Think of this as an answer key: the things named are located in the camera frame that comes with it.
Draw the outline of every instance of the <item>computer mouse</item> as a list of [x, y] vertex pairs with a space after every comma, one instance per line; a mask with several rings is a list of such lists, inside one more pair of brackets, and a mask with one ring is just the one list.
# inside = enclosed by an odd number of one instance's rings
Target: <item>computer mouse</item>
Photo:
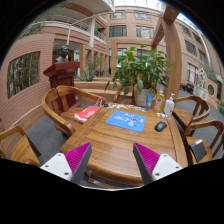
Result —
[[165, 127], [167, 126], [167, 124], [163, 121], [160, 121], [156, 126], [155, 126], [155, 130], [156, 131], [162, 131]]

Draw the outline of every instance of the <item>wooden table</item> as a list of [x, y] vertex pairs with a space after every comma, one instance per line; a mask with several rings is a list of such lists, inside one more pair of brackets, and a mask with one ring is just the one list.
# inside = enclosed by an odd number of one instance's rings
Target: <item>wooden table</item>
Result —
[[[145, 116], [143, 132], [106, 124], [107, 119], [115, 110]], [[159, 121], [165, 121], [168, 125], [162, 132], [154, 130]], [[62, 145], [60, 151], [67, 153], [88, 142], [92, 142], [92, 154], [87, 168], [96, 176], [122, 184], [144, 185], [133, 154], [134, 142], [158, 154], [167, 153], [182, 167], [188, 166], [184, 145], [172, 115], [168, 118], [159, 118], [152, 109], [143, 112], [134, 108], [101, 107]]]

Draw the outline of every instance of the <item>red book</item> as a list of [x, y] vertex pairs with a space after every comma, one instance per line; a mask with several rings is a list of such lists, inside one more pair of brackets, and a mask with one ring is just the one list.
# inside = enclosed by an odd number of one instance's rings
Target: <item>red book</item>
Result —
[[93, 114], [95, 114], [100, 107], [89, 106], [80, 113], [75, 113], [75, 120], [85, 123]]

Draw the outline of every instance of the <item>railing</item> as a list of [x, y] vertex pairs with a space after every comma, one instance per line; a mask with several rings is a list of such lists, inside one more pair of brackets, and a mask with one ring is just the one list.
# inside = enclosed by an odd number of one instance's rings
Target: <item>railing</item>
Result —
[[[48, 16], [47, 18], [44, 18], [43, 22], [62, 22], [66, 25], [72, 25], [73, 27], [76, 27], [78, 29], [81, 29], [83, 31], [86, 31], [88, 33], [91, 32], [91, 26], [87, 25], [86, 23], [79, 22], [77, 19], [73, 19], [67, 16], [61, 16], [61, 15], [53, 15], [53, 16]], [[95, 30], [94, 31], [94, 36], [106, 41], [106, 37], [101, 34], [99, 31]]]

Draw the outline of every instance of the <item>tree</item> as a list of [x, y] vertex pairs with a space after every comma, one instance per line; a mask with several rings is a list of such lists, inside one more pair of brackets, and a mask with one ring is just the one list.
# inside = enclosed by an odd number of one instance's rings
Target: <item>tree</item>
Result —
[[215, 73], [212, 62], [209, 64], [208, 61], [205, 61], [204, 71], [208, 79], [212, 80], [214, 83], [217, 83], [216, 73]]

